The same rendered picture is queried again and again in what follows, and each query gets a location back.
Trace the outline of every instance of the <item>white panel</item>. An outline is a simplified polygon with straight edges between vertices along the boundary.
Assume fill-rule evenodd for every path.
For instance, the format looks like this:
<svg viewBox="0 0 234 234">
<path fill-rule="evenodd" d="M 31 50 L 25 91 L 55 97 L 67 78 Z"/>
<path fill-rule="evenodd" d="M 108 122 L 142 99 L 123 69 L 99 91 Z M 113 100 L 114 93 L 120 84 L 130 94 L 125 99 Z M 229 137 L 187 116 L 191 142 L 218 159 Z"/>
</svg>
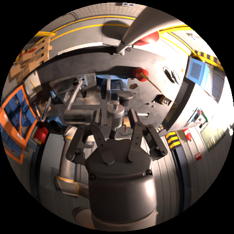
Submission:
<svg viewBox="0 0 234 234">
<path fill-rule="evenodd" d="M 63 53 L 66 53 L 66 52 L 69 52 L 69 51 L 74 51 L 74 50 L 81 49 L 81 48 L 98 47 L 98 46 L 102 46 L 102 45 L 103 45 L 102 42 L 94 42 L 94 43 L 88 43 L 88 44 L 81 44 L 81 45 L 73 46 L 71 48 L 64 49 L 64 50 L 58 52 L 57 55 L 59 56 L 59 55 L 61 55 Z"/>
</svg>

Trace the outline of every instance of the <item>sign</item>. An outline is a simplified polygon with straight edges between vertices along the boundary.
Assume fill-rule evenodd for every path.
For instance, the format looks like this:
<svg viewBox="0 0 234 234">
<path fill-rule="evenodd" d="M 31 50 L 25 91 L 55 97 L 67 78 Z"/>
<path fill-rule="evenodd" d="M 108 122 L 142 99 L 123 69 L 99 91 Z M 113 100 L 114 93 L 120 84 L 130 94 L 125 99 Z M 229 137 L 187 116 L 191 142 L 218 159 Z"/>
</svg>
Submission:
<svg viewBox="0 0 234 234">
<path fill-rule="evenodd" d="M 198 153 L 197 155 L 195 155 L 195 158 L 197 161 L 202 159 L 201 153 Z"/>
</svg>

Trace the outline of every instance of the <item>red knob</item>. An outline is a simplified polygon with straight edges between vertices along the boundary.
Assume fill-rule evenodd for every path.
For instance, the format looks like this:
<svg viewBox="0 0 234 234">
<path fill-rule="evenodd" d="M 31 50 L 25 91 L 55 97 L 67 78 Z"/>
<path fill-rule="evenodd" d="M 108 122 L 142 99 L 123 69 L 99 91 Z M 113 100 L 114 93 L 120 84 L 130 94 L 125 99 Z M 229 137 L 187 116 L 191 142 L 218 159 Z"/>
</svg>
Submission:
<svg viewBox="0 0 234 234">
<path fill-rule="evenodd" d="M 137 78 L 140 82 L 146 82 L 147 79 L 145 79 L 141 73 L 143 73 L 144 75 L 146 75 L 149 78 L 149 73 L 147 70 L 143 69 L 142 67 L 136 67 L 133 71 L 132 71 L 132 75 Z"/>
</svg>

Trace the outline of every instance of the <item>blue vent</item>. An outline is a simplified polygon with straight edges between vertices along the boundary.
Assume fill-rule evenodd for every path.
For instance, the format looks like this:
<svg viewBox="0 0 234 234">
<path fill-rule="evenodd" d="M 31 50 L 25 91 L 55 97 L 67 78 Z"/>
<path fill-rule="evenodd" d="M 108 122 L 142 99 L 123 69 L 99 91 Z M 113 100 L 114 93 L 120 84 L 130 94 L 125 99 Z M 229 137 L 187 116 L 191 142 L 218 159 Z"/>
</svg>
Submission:
<svg viewBox="0 0 234 234">
<path fill-rule="evenodd" d="M 191 58 L 187 76 L 189 80 L 205 89 L 209 73 L 210 69 L 204 62 Z"/>
</svg>

